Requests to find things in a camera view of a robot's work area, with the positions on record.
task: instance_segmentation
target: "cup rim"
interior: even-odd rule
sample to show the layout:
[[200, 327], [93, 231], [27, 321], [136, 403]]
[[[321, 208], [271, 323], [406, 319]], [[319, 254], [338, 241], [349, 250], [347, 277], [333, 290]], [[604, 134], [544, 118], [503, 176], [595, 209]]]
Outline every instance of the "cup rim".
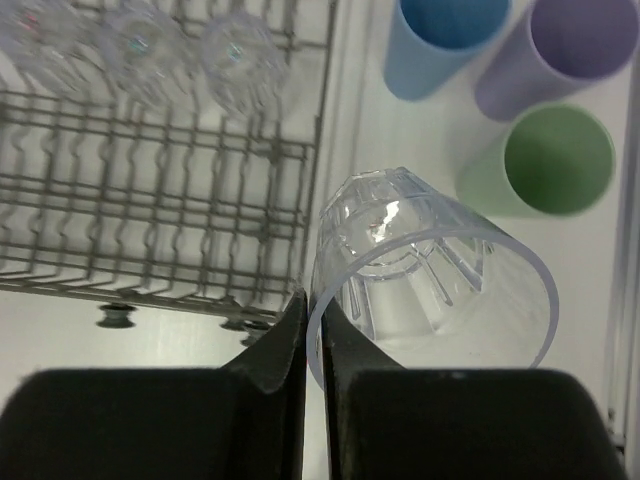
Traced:
[[511, 11], [513, 10], [513, 0], [507, 0], [507, 8], [504, 11], [504, 17], [502, 18], [502, 21], [496, 26], [494, 31], [491, 32], [491, 34], [487, 38], [485, 38], [482, 42], [476, 43], [475, 45], [472, 45], [470, 47], [454, 49], [454, 48], [440, 47], [420, 37], [416, 32], [413, 31], [413, 28], [411, 28], [411, 26], [409, 25], [409, 22], [407, 22], [407, 19], [404, 16], [404, 12], [402, 11], [402, 0], [396, 0], [395, 3], [396, 3], [395, 8], [400, 17], [400, 21], [402, 22], [405, 29], [409, 32], [409, 34], [415, 40], [417, 40], [424, 47], [428, 47], [437, 52], [446, 53], [447, 55], [452, 55], [452, 56], [466, 56], [466, 55], [469, 55], [470, 53], [479, 52], [480, 50], [485, 48], [488, 44], [493, 42], [504, 30], [505, 26], [509, 21], [509, 16], [511, 14]]
[[635, 56], [636, 52], [638, 51], [638, 47], [640, 47], [640, 4], [636, 3], [633, 0], [620, 0], [620, 1], [626, 1], [627, 3], [629, 3], [634, 10], [636, 11], [636, 18], [637, 18], [637, 23], [638, 23], [638, 31], [636, 34], [636, 42], [634, 47], [631, 49], [630, 53], [629, 53], [629, 57], [622, 62], [620, 65], [618, 65], [618, 67], [616, 67], [614, 70], [612, 70], [611, 72], [605, 74], [605, 75], [600, 75], [598, 77], [589, 77], [589, 78], [585, 78], [585, 77], [574, 77], [572, 75], [567, 75], [566, 73], [561, 72], [560, 70], [558, 70], [557, 68], [553, 67], [540, 53], [540, 51], [538, 50], [538, 46], [536, 45], [536, 42], [533, 39], [533, 28], [532, 28], [532, 21], [533, 21], [533, 13], [536, 9], [536, 7], [538, 7], [538, 5], [542, 2], [543, 0], [534, 0], [533, 3], [527, 8], [527, 11], [525, 13], [525, 18], [526, 18], [526, 31], [527, 31], [527, 40], [529, 41], [529, 44], [531, 45], [531, 49], [533, 50], [533, 54], [535, 55], [535, 57], [538, 59], [538, 61], [540, 62], [540, 64], [546, 68], [549, 73], [551, 73], [552, 75], [556, 76], [557, 78], [561, 79], [561, 80], [565, 80], [565, 81], [570, 81], [572, 83], [581, 83], [581, 84], [585, 84], [585, 85], [590, 85], [593, 83], [598, 83], [602, 80], [605, 80], [607, 78], [613, 77], [615, 75], [617, 75], [618, 73], [620, 73], [622, 70], [624, 70], [627, 66], [627, 64], [629, 63], [629, 61], [631, 59], [633, 59], [633, 57]]
[[[564, 110], [572, 110], [574, 112], [580, 113], [585, 118], [592, 121], [595, 125], [597, 125], [600, 128], [605, 138], [607, 139], [607, 143], [609, 145], [609, 149], [611, 153], [611, 171], [609, 172], [609, 178], [607, 178], [606, 184], [602, 189], [602, 191], [593, 199], [591, 203], [589, 203], [589, 205], [586, 205], [578, 210], [573, 210], [571, 212], [550, 213], [550, 212], [545, 212], [544, 210], [535, 208], [532, 205], [529, 205], [526, 201], [524, 201], [524, 199], [520, 196], [520, 194], [516, 192], [515, 188], [513, 188], [513, 185], [509, 180], [509, 176], [507, 175], [507, 158], [506, 158], [507, 145], [509, 144], [509, 140], [511, 140], [513, 132], [520, 125], [520, 123], [522, 123], [522, 121], [525, 120], [529, 115], [533, 115], [542, 110], [547, 110], [551, 108], [562, 108]], [[524, 112], [518, 115], [516, 119], [511, 123], [511, 125], [509, 126], [509, 129], [507, 130], [506, 134], [503, 136], [501, 140], [500, 153], [502, 156], [502, 161], [500, 162], [500, 173], [503, 176], [505, 183], [508, 186], [507, 188], [513, 194], [513, 196], [517, 199], [516, 201], [520, 203], [521, 207], [528, 209], [530, 212], [535, 213], [537, 216], [546, 217], [546, 218], [571, 218], [589, 210], [591, 207], [596, 205], [600, 200], [602, 200], [602, 198], [607, 194], [607, 192], [609, 191], [609, 188], [611, 187], [611, 184], [613, 183], [613, 179], [615, 177], [616, 169], [617, 169], [616, 148], [613, 142], [613, 138], [611, 137], [611, 132], [609, 132], [609, 129], [604, 125], [604, 123], [602, 123], [602, 121], [600, 121], [594, 114], [592, 114], [586, 108], [579, 107], [577, 105], [573, 105], [569, 103], [562, 103], [562, 102], [541, 103], [526, 109]]]
[[560, 316], [560, 297], [558, 288], [553, 276], [551, 275], [551, 271], [542, 259], [529, 247], [500, 231], [491, 231], [478, 227], [433, 228], [408, 233], [403, 237], [398, 238], [395, 242], [385, 242], [372, 249], [370, 252], [347, 265], [344, 271], [340, 273], [340, 275], [337, 275], [331, 282], [330, 288], [322, 292], [317, 301], [314, 302], [315, 299], [313, 297], [311, 298], [311, 302], [309, 303], [310, 315], [306, 337], [306, 352], [309, 368], [320, 388], [324, 390], [324, 380], [322, 376], [322, 366], [320, 365], [318, 355], [316, 354], [316, 337], [320, 331], [322, 316], [338, 290], [340, 290], [345, 282], [355, 275], [362, 267], [393, 249], [419, 241], [436, 240], [438, 238], [449, 237], [473, 237], [479, 240], [496, 243], [523, 257], [536, 270], [545, 290], [547, 291], [549, 300], [549, 328], [547, 329], [544, 342], [529, 368], [535, 368], [540, 364], [551, 347], [551, 343], [553, 342], [558, 328], [558, 319]]

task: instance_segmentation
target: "drinking glass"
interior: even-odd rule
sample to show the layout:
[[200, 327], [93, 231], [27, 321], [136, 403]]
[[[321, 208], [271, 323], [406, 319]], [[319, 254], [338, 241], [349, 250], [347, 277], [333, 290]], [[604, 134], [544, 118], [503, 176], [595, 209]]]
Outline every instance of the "drinking glass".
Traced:
[[320, 219], [307, 335], [335, 297], [394, 360], [417, 368], [540, 363], [558, 291], [542, 260], [485, 218], [398, 168], [351, 177]]
[[103, 104], [113, 99], [113, 86], [94, 28], [65, 0], [0, 1], [0, 49], [16, 67], [56, 95]]
[[116, 83], [151, 109], [192, 110], [197, 58], [180, 26], [143, 0], [109, 13], [98, 44]]
[[260, 18], [244, 11], [214, 18], [200, 56], [211, 95], [230, 116], [278, 114], [289, 69]]

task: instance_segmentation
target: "purple cup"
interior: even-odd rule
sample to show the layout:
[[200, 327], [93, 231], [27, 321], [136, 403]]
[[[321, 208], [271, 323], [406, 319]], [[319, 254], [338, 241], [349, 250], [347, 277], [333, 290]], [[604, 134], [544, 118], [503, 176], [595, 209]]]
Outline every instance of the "purple cup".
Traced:
[[480, 110], [511, 121], [623, 69], [638, 47], [634, 0], [536, 0], [476, 86]]

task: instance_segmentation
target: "clear plastic cup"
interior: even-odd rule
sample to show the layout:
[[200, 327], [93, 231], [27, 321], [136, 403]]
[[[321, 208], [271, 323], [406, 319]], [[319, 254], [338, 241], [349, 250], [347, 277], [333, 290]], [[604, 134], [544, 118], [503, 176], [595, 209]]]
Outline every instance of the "clear plastic cup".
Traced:
[[194, 109], [198, 70], [193, 46], [166, 13], [143, 0], [123, 2], [98, 33], [109, 73], [151, 109]]
[[260, 18], [244, 11], [214, 18], [200, 56], [211, 95], [231, 117], [278, 116], [289, 68]]
[[0, 49], [44, 88], [90, 104], [113, 100], [95, 25], [64, 0], [1, 0]]
[[307, 335], [329, 302], [406, 367], [526, 368], [558, 323], [558, 291], [542, 260], [404, 168], [351, 177], [320, 220]]

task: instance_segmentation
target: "gray dish rack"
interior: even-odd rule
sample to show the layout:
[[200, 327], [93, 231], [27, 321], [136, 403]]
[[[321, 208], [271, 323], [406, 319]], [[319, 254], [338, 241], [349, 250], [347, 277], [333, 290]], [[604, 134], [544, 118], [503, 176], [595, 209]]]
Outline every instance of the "gray dish rack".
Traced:
[[[237, 7], [152, 3], [192, 37]], [[306, 255], [337, 2], [245, 3], [300, 87], [289, 119], [147, 112], [123, 92], [82, 105], [2, 64], [0, 290], [277, 321]]]

